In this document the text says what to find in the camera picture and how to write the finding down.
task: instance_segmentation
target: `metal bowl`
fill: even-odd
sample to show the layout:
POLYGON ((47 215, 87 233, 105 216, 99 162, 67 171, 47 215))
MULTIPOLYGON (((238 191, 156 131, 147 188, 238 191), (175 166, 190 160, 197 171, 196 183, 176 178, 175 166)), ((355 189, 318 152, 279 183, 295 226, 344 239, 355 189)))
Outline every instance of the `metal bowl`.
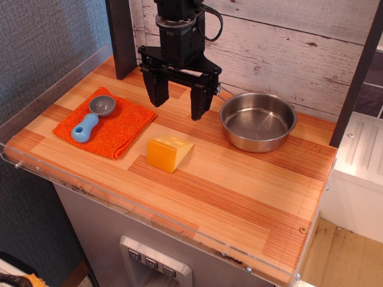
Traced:
POLYGON ((266 152, 279 148, 297 122, 294 108, 272 94, 243 93, 227 100, 220 111, 226 139, 237 148, 266 152))

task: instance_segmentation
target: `robotic arm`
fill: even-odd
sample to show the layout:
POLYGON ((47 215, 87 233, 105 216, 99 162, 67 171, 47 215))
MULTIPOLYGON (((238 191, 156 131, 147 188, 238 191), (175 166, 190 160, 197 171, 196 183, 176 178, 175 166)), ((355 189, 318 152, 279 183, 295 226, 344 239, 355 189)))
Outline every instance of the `robotic arm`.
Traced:
POLYGON ((205 40, 215 41, 223 28, 222 16, 203 5, 203 0, 154 0, 158 15, 161 47, 141 46, 141 71, 151 103, 158 107, 169 98, 168 81, 191 88, 191 118, 201 119, 210 109, 213 95, 220 89, 218 75, 222 69, 204 55, 205 40), (220 19, 218 35, 205 36, 205 12, 220 19), (189 70, 200 76, 185 73, 189 70))

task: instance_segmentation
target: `wooden table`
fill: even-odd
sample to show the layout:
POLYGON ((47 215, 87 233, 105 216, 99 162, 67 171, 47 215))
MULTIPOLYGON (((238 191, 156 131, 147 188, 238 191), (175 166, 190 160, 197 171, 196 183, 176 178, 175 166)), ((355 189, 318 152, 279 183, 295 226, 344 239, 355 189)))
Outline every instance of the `wooden table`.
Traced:
POLYGON ((150 224, 270 282, 288 286, 299 271, 336 154, 335 124, 299 114, 288 141, 264 154, 224 138, 215 97, 199 121, 190 90, 169 83, 170 99, 153 107, 139 69, 122 81, 108 59, 13 137, 6 155, 29 170, 150 224), (157 112, 118 160, 82 151, 52 130, 100 86, 157 112), (178 169, 146 163, 148 140, 172 134, 194 142, 178 169))

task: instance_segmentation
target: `orange towel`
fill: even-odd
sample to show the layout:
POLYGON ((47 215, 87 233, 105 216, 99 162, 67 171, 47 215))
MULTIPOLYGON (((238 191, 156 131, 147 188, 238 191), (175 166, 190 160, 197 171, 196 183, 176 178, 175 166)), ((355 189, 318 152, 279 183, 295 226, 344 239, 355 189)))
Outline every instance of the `orange towel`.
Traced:
POLYGON ((117 159, 123 155, 129 145, 139 136, 145 127, 154 120, 156 113, 143 106, 122 97, 116 97, 106 88, 99 88, 76 110, 67 116, 53 133, 59 138, 85 151, 101 155, 110 159, 117 159), (111 115, 100 117, 93 128, 90 138, 85 143, 76 142, 72 138, 72 129, 90 113, 90 101, 102 94, 111 96, 115 100, 115 109, 111 115))

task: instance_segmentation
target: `cable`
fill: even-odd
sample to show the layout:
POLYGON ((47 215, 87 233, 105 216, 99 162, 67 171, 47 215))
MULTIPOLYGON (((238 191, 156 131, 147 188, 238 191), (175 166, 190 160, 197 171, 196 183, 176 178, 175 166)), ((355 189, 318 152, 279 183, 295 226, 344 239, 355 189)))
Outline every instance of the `cable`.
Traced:
POLYGON ((210 41, 210 42, 214 42, 214 41, 218 40, 218 38, 221 36, 222 30, 223 30, 223 19, 222 19, 222 15, 221 15, 218 11, 216 11, 216 10, 214 10, 213 8, 211 8, 211 7, 209 7, 209 6, 206 6, 206 5, 204 5, 204 4, 199 4, 199 5, 198 5, 198 9, 201 9, 202 11, 205 11, 205 12, 207 12, 207 13, 211 13, 211 14, 217 16, 218 19, 220 20, 220 23, 221 23, 221 29, 220 29, 220 31, 218 32, 217 36, 215 36, 213 39, 210 39, 210 38, 206 37, 206 35, 201 31, 201 29, 197 28, 198 32, 201 34, 201 36, 202 36, 205 40, 208 40, 208 41, 210 41))

